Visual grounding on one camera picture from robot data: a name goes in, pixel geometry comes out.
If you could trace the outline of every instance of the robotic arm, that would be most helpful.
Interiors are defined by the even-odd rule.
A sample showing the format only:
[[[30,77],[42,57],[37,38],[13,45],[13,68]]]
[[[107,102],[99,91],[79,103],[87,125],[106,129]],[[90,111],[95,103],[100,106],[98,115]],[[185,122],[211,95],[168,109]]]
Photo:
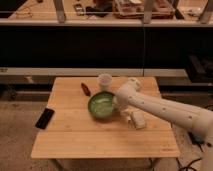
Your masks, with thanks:
[[[130,78],[116,92],[118,107],[128,105],[178,125],[205,140],[201,171],[213,170],[213,112],[197,106],[160,99],[139,93],[140,81]]]

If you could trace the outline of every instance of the bowl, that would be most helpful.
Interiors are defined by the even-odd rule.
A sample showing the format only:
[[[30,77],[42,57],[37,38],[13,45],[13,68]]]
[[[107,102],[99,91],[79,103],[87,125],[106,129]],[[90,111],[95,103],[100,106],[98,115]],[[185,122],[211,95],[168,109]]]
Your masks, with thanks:
[[[96,119],[106,119],[112,115],[114,94],[102,91],[93,95],[88,102],[88,110]]]

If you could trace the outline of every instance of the shelving unit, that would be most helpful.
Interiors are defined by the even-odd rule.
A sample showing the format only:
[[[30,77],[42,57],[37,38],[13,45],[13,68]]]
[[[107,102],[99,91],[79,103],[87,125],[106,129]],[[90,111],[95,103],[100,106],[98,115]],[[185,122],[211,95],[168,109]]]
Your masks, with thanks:
[[[104,27],[212,27],[213,0],[168,0],[183,18],[151,19],[155,0],[145,0],[142,19],[118,19],[113,12],[106,17],[77,16],[73,4],[83,7],[94,6],[92,0],[27,0],[11,17],[0,19],[0,25],[37,25],[37,26],[104,26]],[[200,17],[192,16],[189,11],[200,12]]]
[[[44,77],[102,72],[187,77],[184,57],[213,55],[213,0],[168,1],[179,14],[173,19],[151,19],[154,0],[146,0],[140,19],[119,19],[113,12],[103,18],[77,16],[73,4],[94,6],[92,0],[27,0],[0,19],[1,80],[16,76],[38,83],[42,77],[44,83]],[[189,14],[193,10],[201,17]]]

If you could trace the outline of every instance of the wooden table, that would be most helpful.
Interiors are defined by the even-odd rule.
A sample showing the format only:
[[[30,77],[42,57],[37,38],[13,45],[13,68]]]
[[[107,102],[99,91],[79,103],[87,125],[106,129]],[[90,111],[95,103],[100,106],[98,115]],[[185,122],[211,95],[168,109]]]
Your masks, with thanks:
[[[155,78],[140,77],[144,94],[160,97]],[[113,77],[110,91],[127,81]],[[87,110],[89,97],[81,83],[92,94],[99,91],[96,77],[58,77],[47,107],[55,114],[46,130],[39,131],[32,158],[162,158],[177,157],[179,149],[170,123],[144,112],[147,127],[135,130],[119,114],[106,122],[92,118]]]

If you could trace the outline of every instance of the paper cup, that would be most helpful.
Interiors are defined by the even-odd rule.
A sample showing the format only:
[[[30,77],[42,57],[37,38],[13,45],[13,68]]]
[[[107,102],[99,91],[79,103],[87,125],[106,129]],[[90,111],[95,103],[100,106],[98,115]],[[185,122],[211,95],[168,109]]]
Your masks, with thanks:
[[[112,76],[110,74],[100,74],[97,78],[101,91],[107,91],[112,82]]]

